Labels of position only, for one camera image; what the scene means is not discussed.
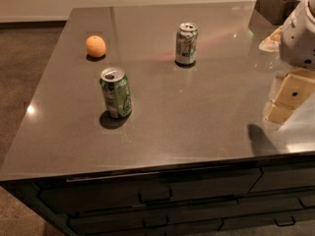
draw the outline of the drawer handle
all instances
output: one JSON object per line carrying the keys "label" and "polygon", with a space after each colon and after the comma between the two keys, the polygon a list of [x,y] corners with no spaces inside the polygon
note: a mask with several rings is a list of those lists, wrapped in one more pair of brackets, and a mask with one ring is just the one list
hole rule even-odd
{"label": "drawer handle", "polygon": [[138,196],[139,196],[139,201],[140,201],[141,204],[167,202],[167,201],[170,201],[173,198],[173,194],[172,194],[170,189],[168,190],[168,197],[167,198],[155,199],[155,200],[145,200],[141,193],[139,193]]}
{"label": "drawer handle", "polygon": [[275,224],[276,224],[278,227],[291,226],[291,225],[294,225],[294,224],[295,224],[295,219],[294,219],[294,217],[291,217],[291,218],[288,219],[288,220],[281,220],[281,221],[278,221],[278,220],[275,219]]}
{"label": "drawer handle", "polygon": [[165,220],[165,223],[163,224],[153,224],[153,225],[150,225],[146,222],[146,220],[144,219],[143,220],[143,224],[144,224],[144,227],[145,228],[158,228],[158,227],[164,227],[164,226],[167,226],[169,224],[169,218],[168,216],[166,217],[166,220]]}

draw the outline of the aluminum can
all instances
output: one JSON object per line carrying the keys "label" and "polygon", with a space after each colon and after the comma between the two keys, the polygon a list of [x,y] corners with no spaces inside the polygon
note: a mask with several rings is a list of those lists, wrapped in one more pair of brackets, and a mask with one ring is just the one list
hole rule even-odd
{"label": "aluminum can", "polygon": [[198,27],[194,23],[183,23],[176,35],[176,63],[191,65],[196,59]]}
{"label": "aluminum can", "polygon": [[131,113],[131,98],[125,71],[109,67],[100,74],[99,83],[106,109],[113,118],[123,118]]}

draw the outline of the can label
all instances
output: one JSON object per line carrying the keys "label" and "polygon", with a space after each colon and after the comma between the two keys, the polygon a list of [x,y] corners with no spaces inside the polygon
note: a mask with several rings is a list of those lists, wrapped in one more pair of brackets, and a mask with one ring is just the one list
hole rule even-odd
{"label": "can label", "polygon": [[128,79],[120,68],[107,68],[100,76],[106,109],[113,118],[123,118],[132,111]]}
{"label": "can label", "polygon": [[198,28],[193,23],[180,25],[176,35],[176,62],[190,65],[196,59]]}

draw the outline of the gray tabletop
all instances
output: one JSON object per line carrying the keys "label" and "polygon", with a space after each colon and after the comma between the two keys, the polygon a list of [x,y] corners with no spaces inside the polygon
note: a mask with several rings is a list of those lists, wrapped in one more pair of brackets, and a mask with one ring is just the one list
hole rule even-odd
{"label": "gray tabletop", "polygon": [[[253,3],[74,9],[15,137],[0,180],[100,171],[128,172],[248,160],[315,148],[312,125],[267,130],[272,81],[289,67],[258,45],[276,27]],[[197,63],[174,63],[183,22],[199,27]],[[98,34],[105,59],[87,60]],[[133,112],[113,120],[98,83],[126,71]]]}

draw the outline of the silver can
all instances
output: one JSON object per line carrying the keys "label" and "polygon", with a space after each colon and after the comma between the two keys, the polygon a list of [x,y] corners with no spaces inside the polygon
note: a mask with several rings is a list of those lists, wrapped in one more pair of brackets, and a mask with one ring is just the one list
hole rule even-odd
{"label": "silver can", "polygon": [[191,65],[196,59],[198,27],[194,23],[183,23],[176,35],[176,63]]}
{"label": "silver can", "polygon": [[113,118],[123,118],[131,113],[131,98],[125,71],[109,67],[100,74],[99,83],[106,109]]}

